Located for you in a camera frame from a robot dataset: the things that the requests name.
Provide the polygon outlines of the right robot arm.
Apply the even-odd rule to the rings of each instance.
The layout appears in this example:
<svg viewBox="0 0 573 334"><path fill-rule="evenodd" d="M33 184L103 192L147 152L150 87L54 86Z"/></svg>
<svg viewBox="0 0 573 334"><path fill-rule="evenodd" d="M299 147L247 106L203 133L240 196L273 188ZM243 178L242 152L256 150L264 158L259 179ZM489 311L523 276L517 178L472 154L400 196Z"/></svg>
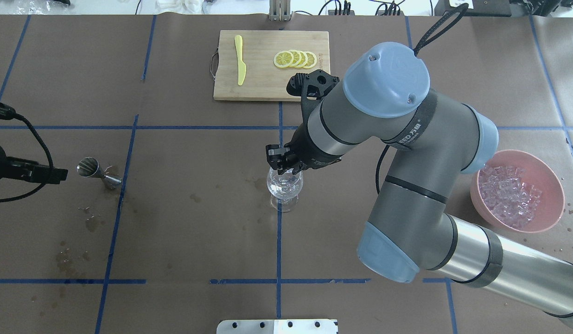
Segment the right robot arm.
<svg viewBox="0 0 573 334"><path fill-rule="evenodd" d="M398 283L437 271L573 328L572 263L444 212L458 176L485 166L499 134L474 108L432 89L417 54L384 42L343 79L323 70L293 75L286 91L301 98L303 122L284 146L266 146L267 162L278 173L320 169L377 137L396 154L359 241L367 268Z"/></svg>

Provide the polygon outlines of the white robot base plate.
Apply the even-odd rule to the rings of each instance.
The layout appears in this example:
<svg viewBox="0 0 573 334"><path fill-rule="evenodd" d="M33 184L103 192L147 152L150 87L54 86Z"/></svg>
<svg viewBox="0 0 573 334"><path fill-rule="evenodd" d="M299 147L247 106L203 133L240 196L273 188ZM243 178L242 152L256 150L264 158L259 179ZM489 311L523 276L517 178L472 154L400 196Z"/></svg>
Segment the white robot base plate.
<svg viewBox="0 0 573 334"><path fill-rule="evenodd" d="M225 320L217 334L338 334L334 319L255 319Z"/></svg>

